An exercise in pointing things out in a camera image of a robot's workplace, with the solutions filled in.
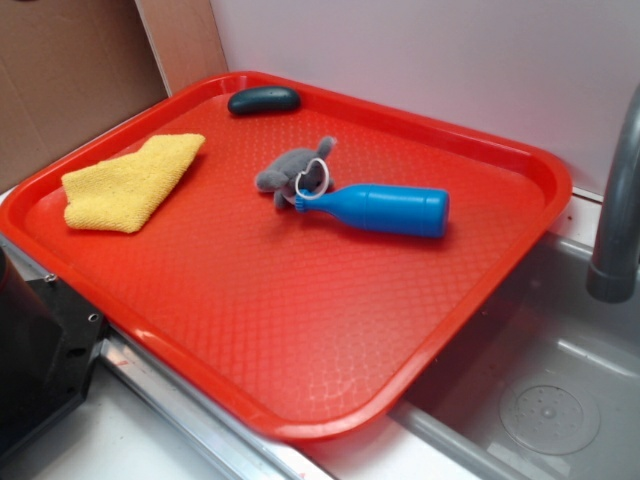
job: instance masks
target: tray rim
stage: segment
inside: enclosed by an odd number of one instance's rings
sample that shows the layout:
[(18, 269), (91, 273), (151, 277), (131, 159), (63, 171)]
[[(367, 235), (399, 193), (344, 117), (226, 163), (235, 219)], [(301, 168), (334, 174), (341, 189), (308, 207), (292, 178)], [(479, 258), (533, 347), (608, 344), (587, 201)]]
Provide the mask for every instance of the tray rim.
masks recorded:
[[(347, 115), (347, 117), (349, 117), (347, 120), (354, 121), (355, 123), (361, 119), (359, 116), (373, 112), (381, 118), (388, 120), (385, 124), (377, 125), (378, 130), (398, 134), (400, 130), (408, 128), (410, 131), (402, 135), (404, 138), (418, 139), (423, 133), (422, 131), (427, 127), (432, 136), (438, 135), (438, 138), (444, 136), (443, 141), (451, 142), (451, 145), (457, 146), (456, 148), (462, 148), (463, 145), (473, 142), (475, 147), (480, 144), (483, 148), (495, 150), (496, 154), (503, 152), (508, 155), (519, 155), (523, 156), (523, 158), (528, 157), (530, 160), (529, 167), (533, 169), (532, 171), (518, 172), (514, 169), (509, 170), (524, 176), (532, 175), (538, 178), (539, 181), (542, 181), (540, 179), (553, 181), (553, 185), (549, 182), (549, 185), (545, 188), (536, 182), (536, 185), (538, 185), (544, 193), (544, 210), (534, 222), (527, 226), (511, 246), (503, 251), (500, 259), (482, 275), (480, 281), (462, 297), (454, 311), (446, 317), (447, 321), (440, 322), (438, 327), (431, 332), (430, 338), (438, 337), (438, 332), (441, 330), (447, 332), (446, 336), (449, 338), (455, 335), (482, 301), (497, 288), (499, 283), (517, 265), (518, 261), (526, 255), (529, 249), (533, 247), (537, 240), (545, 233), (546, 229), (565, 208), (571, 197), (571, 178), (560, 159), (537, 147), (277, 76), (243, 71), (216, 75), (201, 80), (114, 129), (105, 132), (86, 145), (24, 180), (7, 196), (2, 205), (0, 205), (0, 230), (34, 260), (48, 270), (56, 272), (56, 274), (64, 278), (80, 293), (86, 295), (92, 301), (95, 301), (92, 297), (96, 294), (100, 295), (102, 300), (99, 301), (99, 307), (102, 306), (100, 304), (105, 302), (111, 303), (112, 308), (109, 310), (111, 310), (112, 316), (128, 314), (126, 306), (120, 305), (117, 299), (110, 298), (108, 294), (97, 292), (92, 286), (90, 279), (75, 275), (71, 267), (66, 265), (60, 258), (52, 255), (41, 242), (24, 231), (24, 229), (21, 228), (20, 219), (23, 218), (29, 208), (37, 203), (39, 199), (60, 187), (60, 177), (64, 173), (103, 160), (105, 154), (101, 148), (113, 144), (116, 145), (116, 147), (112, 148), (112, 154), (121, 151), (123, 147), (118, 141), (122, 137), (126, 137), (128, 139), (127, 143), (129, 144), (136, 141), (132, 140), (132, 136), (138, 140), (144, 138), (151, 131), (164, 125), (168, 120), (173, 118), (175, 110), (182, 112), (188, 111), (207, 98), (211, 98), (211, 92), (217, 91), (219, 92), (217, 94), (220, 95), (233, 93), (234, 91), (250, 86), (270, 84), (285, 84), (297, 89), (301, 93), (303, 105), (311, 109), (324, 108), (323, 105), (326, 107), (327, 104), (331, 106), (348, 103), (353, 111), (350, 112), (350, 115)], [(92, 155), (92, 152), (96, 150), (101, 153), (98, 156), (95, 154)], [(476, 158), (475, 160), (489, 163), (483, 159)], [(158, 356), (171, 368), (176, 369), (181, 375), (184, 375), (187, 380), (196, 385), (196, 388), (202, 389), (198, 387), (198, 385), (204, 385), (212, 381), (212, 372), (210, 369), (202, 365), (202, 362), (197, 359), (189, 358), (184, 352), (180, 351), (180, 349), (164, 341), (158, 341), (155, 338), (138, 338), (136, 336), (133, 336), (133, 338), (134, 341), (141, 343), (152, 354)], [(220, 385), (224, 384), (227, 390), (238, 394), (233, 398), (233, 402), (221, 401), (220, 403), (254, 428), (257, 428), (267, 435), (284, 440), (295, 441), (336, 436), (377, 418), (391, 408), (391, 405), (393, 405), (404, 390), (408, 388), (411, 380), (426, 368), (429, 361), (435, 356), (433, 353), (425, 354), (424, 350), (433, 351), (435, 347), (437, 354), (437, 351), (444, 347), (444, 345), (432, 345), (431, 343), (433, 343), (433, 341), (430, 342), (429, 339), (425, 340), (418, 350), (411, 354), (406, 362), (399, 368), (398, 372), (401, 374), (393, 376), (368, 402), (365, 402), (354, 411), (347, 412), (329, 421), (291, 422), (273, 414), (273, 412), (269, 411), (270, 414), (267, 414), (266, 411), (268, 411), (268, 409), (266, 408), (258, 411), (256, 410), (256, 406), (261, 406), (262, 404), (259, 404), (257, 399), (251, 397), (252, 401), (248, 401), (248, 399), (245, 398), (247, 395), (241, 394), (242, 390), (238, 386), (218, 374), (215, 375), (216, 382), (219, 382)], [(184, 362), (191, 364), (191, 371), (188, 374), (176, 368)], [(216, 398), (210, 392), (207, 391), (206, 393)]]

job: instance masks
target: yellow sponge cloth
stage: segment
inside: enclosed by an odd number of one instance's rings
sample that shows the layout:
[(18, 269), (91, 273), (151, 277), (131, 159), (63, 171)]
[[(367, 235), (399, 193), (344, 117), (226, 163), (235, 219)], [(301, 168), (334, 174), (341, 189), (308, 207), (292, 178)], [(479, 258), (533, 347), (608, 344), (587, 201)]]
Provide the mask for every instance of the yellow sponge cloth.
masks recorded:
[(204, 141), (193, 133), (156, 135), (136, 153), (63, 175), (67, 225), (137, 232), (176, 186)]

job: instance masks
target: sink basin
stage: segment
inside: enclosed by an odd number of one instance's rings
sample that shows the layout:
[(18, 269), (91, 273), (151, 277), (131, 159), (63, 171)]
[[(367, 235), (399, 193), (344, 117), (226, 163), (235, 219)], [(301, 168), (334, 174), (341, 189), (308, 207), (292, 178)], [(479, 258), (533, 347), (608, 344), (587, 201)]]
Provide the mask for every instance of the sink basin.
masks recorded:
[(640, 294), (593, 300), (590, 253), (547, 234), (393, 415), (481, 478), (640, 478)]

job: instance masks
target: faucet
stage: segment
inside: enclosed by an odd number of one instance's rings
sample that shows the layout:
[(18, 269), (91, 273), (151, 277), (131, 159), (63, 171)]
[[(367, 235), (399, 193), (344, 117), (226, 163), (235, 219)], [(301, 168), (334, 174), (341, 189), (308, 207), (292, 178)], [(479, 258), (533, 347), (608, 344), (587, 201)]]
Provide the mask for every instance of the faucet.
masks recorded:
[(607, 303), (633, 295), (640, 258), (640, 85), (631, 98), (609, 172), (587, 290)]

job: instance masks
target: blue bottle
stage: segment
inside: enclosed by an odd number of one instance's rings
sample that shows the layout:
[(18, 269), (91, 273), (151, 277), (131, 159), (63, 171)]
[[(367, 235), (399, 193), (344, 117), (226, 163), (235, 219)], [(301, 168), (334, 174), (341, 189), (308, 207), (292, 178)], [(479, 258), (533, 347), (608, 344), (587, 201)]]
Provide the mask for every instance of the blue bottle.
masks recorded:
[(445, 190), (362, 184), (315, 199), (296, 195), (296, 210), (330, 213), (352, 227), (377, 232), (444, 236), (449, 218), (449, 194)]

